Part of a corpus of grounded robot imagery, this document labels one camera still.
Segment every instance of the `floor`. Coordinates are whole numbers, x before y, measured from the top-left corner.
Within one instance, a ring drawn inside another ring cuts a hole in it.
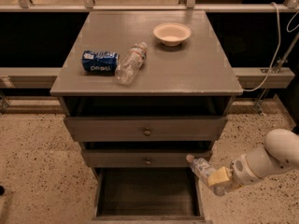
[[[6,189],[0,196],[0,223],[88,223],[97,185],[93,172],[68,134],[59,106],[53,102],[45,108],[38,102],[26,112],[15,105],[0,116],[0,185]],[[212,165],[228,166],[261,146],[269,131],[294,127],[277,97],[264,101],[263,111],[264,116],[258,115],[251,100],[234,102]],[[299,171],[272,175],[224,197],[199,183],[204,215],[215,224],[298,223],[298,176]]]

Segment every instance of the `open drawer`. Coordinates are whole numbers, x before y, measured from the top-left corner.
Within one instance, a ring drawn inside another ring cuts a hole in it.
[[[92,223],[205,222],[196,177],[190,168],[97,169]]]
[[[224,116],[67,117],[64,123],[77,142],[215,141],[226,121]]]

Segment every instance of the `drawer knob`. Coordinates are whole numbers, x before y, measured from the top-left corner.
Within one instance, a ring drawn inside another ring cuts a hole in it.
[[[145,160],[145,163],[146,163],[146,165],[151,165],[151,159],[150,159],[150,158],[147,158],[147,159]]]
[[[146,135],[146,136],[150,136],[150,135],[151,135],[151,130],[150,130],[150,128],[145,128],[145,129],[143,130],[143,134]]]

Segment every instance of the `drawer front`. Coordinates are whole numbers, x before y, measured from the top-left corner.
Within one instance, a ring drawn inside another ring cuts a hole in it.
[[[65,118],[76,142],[217,140],[226,117]]]
[[[162,168],[162,167],[190,167],[186,161],[187,154],[192,153],[196,158],[207,158],[211,151],[205,152],[146,152],[146,151],[124,151],[124,150],[82,150],[82,157],[87,166],[95,168]]]

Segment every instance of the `drawer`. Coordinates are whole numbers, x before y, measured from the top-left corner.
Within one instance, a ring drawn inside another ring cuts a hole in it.
[[[68,117],[64,123],[76,142],[217,140],[224,116]]]
[[[189,167],[187,154],[197,158],[211,156],[211,151],[196,152],[183,150],[82,150],[82,157],[89,167],[95,168],[163,168]]]
[[[190,168],[98,169],[92,223],[205,222]]]

